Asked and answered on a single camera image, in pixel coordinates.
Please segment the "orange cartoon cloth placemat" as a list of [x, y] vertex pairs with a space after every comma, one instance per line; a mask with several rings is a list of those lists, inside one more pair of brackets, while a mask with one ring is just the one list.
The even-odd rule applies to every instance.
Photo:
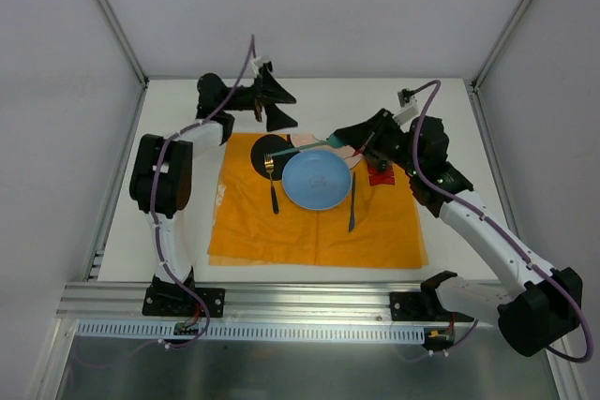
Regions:
[[264, 154], [315, 140], [307, 134], [239, 133], [230, 137], [217, 182], [210, 264], [375, 269], [428, 265], [418, 208], [404, 171], [391, 167], [376, 174], [351, 147], [335, 153], [356, 173], [352, 232], [348, 232], [351, 196], [323, 212], [296, 206], [286, 196], [280, 180], [288, 156], [275, 159], [279, 214], [273, 213]]

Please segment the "teal plastic spoon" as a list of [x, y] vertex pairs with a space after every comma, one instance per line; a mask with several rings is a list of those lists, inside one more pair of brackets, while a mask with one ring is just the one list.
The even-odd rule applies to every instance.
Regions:
[[334, 134], [332, 134], [329, 137], [327, 137], [325, 140], [315, 141], [310, 144], [305, 144], [305, 145], [293, 147], [290, 149], [285, 149], [285, 150], [281, 150], [281, 151], [277, 151], [277, 152], [273, 152], [273, 153], [268, 153], [268, 154], [266, 154], [266, 156], [269, 156], [269, 157], [284, 156], [284, 155], [293, 154], [293, 153], [301, 152], [301, 151], [306, 151], [306, 150], [310, 150], [310, 149], [313, 149], [316, 147], [322, 147], [322, 146], [328, 146], [333, 149], [338, 149], [338, 148], [342, 148], [342, 147], [346, 146], [346, 143], [343, 140], [341, 140], [340, 138], [338, 138], [337, 136], [335, 136]]

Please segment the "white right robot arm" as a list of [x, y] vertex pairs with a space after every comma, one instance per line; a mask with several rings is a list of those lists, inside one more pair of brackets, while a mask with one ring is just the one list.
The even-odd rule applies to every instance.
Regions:
[[581, 329], [593, 354], [589, 324], [581, 311], [583, 283], [571, 268], [556, 269], [498, 224], [473, 184], [447, 159], [449, 138], [441, 119], [421, 115], [403, 131], [390, 111], [380, 110], [334, 137], [358, 154], [394, 163], [409, 178], [414, 198], [461, 236], [487, 264], [501, 287], [469, 282], [443, 271], [422, 282], [419, 307], [430, 320], [451, 312], [495, 325], [517, 353], [532, 356]]

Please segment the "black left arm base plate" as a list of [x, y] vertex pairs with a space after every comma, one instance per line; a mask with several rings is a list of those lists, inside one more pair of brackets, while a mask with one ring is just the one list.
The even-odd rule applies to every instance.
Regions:
[[[195, 293], [207, 306], [211, 318], [221, 318], [225, 289], [196, 287]], [[142, 315], [147, 317], [192, 317], [200, 304], [175, 284], [151, 285], [145, 292]]]

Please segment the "light blue plate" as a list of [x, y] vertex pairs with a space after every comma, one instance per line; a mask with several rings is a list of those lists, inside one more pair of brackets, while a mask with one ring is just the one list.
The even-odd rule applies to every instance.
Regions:
[[352, 187], [352, 173], [334, 153], [313, 150], [293, 156], [282, 172], [282, 187], [296, 206], [326, 211], [340, 205]]

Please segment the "gold fork green handle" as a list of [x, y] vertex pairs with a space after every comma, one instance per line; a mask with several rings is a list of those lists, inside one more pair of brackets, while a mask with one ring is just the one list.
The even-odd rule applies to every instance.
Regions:
[[268, 178], [269, 178], [270, 195], [271, 195], [273, 213], [275, 215], [278, 215], [279, 214], [278, 197], [277, 197], [277, 192], [275, 189], [275, 184], [274, 184], [274, 179], [273, 179], [273, 173], [275, 170], [275, 163], [274, 163], [273, 157], [271, 157], [269, 154], [265, 154], [263, 164], [264, 164], [264, 168], [265, 168]]

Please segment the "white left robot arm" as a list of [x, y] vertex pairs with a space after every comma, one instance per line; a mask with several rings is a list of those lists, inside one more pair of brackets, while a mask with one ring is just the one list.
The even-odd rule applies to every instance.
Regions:
[[254, 80], [249, 86], [239, 81], [228, 86], [212, 72], [201, 75], [194, 122], [169, 137], [143, 135], [135, 157], [129, 195], [148, 219], [158, 258], [150, 289], [176, 316], [190, 313], [196, 303], [192, 263], [174, 233], [177, 214], [191, 197], [193, 159], [227, 142], [235, 111], [252, 112], [269, 132], [298, 126], [279, 108], [294, 105], [296, 98], [275, 79], [272, 62], [254, 58], [250, 63]]

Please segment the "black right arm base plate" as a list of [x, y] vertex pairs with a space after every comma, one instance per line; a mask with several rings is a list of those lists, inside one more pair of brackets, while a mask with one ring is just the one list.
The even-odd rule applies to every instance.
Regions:
[[388, 298], [391, 320], [394, 322], [473, 322], [469, 316], [443, 309], [437, 300], [424, 292], [393, 291]]

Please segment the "blue plastic knife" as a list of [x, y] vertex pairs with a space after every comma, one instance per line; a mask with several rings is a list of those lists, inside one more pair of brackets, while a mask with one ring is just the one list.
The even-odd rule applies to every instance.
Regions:
[[351, 187], [351, 209], [349, 216], [348, 232], [352, 232], [355, 228], [355, 200], [356, 198], [356, 173], [352, 174], [352, 187]]

